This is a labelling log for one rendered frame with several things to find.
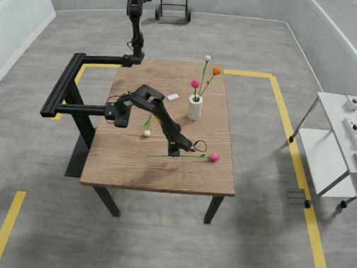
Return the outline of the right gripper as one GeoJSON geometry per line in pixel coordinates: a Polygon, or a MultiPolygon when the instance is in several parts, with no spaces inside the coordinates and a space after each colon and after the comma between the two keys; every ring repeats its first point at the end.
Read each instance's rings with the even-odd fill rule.
{"type": "MultiPolygon", "coordinates": [[[[191,149],[195,150],[195,148],[193,146],[191,149]]],[[[180,157],[180,151],[181,151],[181,148],[179,148],[178,145],[176,145],[176,146],[170,145],[169,141],[168,141],[168,156],[180,157]]]]}

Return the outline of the white cylindrical vase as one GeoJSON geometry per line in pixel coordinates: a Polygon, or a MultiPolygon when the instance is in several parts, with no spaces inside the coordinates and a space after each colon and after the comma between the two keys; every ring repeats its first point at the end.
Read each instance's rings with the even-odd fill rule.
{"type": "Polygon", "coordinates": [[[191,119],[192,121],[196,121],[200,118],[203,98],[200,97],[198,102],[197,100],[198,100],[198,95],[196,95],[196,101],[195,101],[195,95],[192,95],[189,99],[188,118],[191,119]]]}

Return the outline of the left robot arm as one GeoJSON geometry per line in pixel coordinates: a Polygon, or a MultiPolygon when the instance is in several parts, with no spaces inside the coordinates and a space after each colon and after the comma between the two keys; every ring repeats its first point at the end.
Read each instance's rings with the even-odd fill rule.
{"type": "Polygon", "coordinates": [[[144,47],[144,39],[142,31],[140,30],[140,16],[142,16],[142,0],[131,0],[130,2],[130,18],[135,24],[132,23],[133,28],[133,38],[131,39],[133,47],[133,55],[130,59],[131,62],[140,62],[144,53],[142,48],[144,47]],[[137,5],[137,6],[132,6],[137,5]],[[137,36],[137,39],[136,39],[137,36]],[[136,39],[136,40],[135,40],[136,39]],[[135,40],[135,41],[134,41],[135,40]],[[132,42],[133,41],[133,42],[132,42]]]}

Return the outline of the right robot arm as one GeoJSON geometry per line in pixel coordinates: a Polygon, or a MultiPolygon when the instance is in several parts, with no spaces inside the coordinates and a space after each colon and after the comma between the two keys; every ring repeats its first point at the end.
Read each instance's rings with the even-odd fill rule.
{"type": "Polygon", "coordinates": [[[170,145],[178,145],[179,148],[185,150],[186,152],[197,151],[191,149],[191,144],[193,143],[190,140],[187,141],[187,139],[184,138],[184,135],[178,133],[181,132],[181,126],[178,123],[175,123],[171,119],[170,115],[167,113],[163,102],[165,96],[161,92],[151,88],[146,84],[143,84],[142,86],[138,87],[138,89],[133,93],[142,96],[143,98],[134,94],[128,94],[128,96],[125,96],[127,94],[124,93],[120,95],[124,97],[119,97],[118,100],[115,102],[114,108],[117,109],[114,122],[115,125],[126,126],[130,107],[136,106],[138,108],[151,112],[155,116],[155,118],[159,121],[161,129],[163,130],[162,132],[163,134],[165,134],[166,139],[169,141],[170,145]],[[157,102],[158,105],[152,101],[148,102],[147,99],[149,99],[151,96],[156,97],[153,99],[153,101],[157,102]],[[144,97],[147,99],[145,100],[144,97]]]}

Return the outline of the white flower with green stem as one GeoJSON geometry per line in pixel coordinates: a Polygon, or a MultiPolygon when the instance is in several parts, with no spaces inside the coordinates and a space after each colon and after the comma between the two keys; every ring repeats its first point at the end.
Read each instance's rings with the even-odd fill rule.
{"type": "MultiPolygon", "coordinates": [[[[207,65],[207,63],[210,61],[210,59],[211,59],[211,57],[210,57],[209,55],[206,55],[206,56],[205,56],[206,65],[207,65]]],[[[204,77],[204,74],[205,74],[205,71],[204,71],[204,70],[205,70],[205,68],[206,68],[206,65],[205,65],[205,67],[203,68],[203,72],[204,72],[204,73],[203,73],[203,77],[204,77]]]]}

